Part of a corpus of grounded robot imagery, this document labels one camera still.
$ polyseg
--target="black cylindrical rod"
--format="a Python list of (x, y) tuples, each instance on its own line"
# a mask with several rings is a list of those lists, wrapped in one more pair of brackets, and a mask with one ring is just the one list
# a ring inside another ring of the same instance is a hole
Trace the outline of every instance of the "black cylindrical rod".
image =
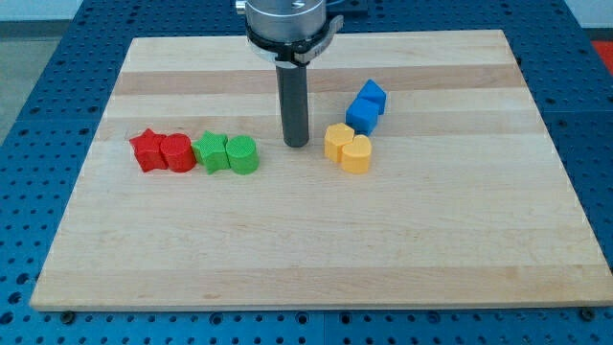
[(307, 68), (277, 67), (284, 141), (292, 148), (308, 142)]

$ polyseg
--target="red star-shaped block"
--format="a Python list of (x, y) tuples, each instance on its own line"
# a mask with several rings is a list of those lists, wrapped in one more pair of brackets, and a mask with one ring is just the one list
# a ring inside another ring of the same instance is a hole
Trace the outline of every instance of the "red star-shaped block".
[(130, 139), (130, 144), (134, 148), (134, 156), (143, 172), (168, 168), (169, 165), (160, 151), (160, 143), (164, 138), (166, 138), (165, 134), (156, 134), (147, 128), (143, 134)]

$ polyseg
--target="green star-shaped block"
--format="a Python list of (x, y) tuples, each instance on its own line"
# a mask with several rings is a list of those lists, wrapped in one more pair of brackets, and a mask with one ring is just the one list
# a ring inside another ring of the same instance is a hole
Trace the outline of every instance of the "green star-shaped block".
[(200, 140), (192, 143), (196, 161), (207, 169), (208, 174), (221, 169), (230, 169), (226, 143), (228, 143), (227, 135), (214, 134), (208, 130), (202, 134)]

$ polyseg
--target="red cylinder block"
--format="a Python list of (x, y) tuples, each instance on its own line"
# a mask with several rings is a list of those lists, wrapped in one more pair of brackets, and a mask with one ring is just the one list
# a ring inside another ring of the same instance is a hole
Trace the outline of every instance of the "red cylinder block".
[(185, 173), (195, 166), (192, 141), (185, 134), (175, 133), (164, 138), (160, 151), (173, 172)]

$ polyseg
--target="green block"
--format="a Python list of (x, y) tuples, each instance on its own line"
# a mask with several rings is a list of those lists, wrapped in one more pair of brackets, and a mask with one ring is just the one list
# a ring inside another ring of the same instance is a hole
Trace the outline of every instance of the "green block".
[(258, 169), (260, 158), (256, 142), (247, 135), (232, 138), (226, 145), (228, 161), (235, 173), (248, 174)]
[(227, 135), (214, 134), (207, 130), (202, 134), (200, 140), (192, 143), (195, 160), (207, 169), (208, 174), (230, 169), (230, 162), (226, 154), (227, 142)]

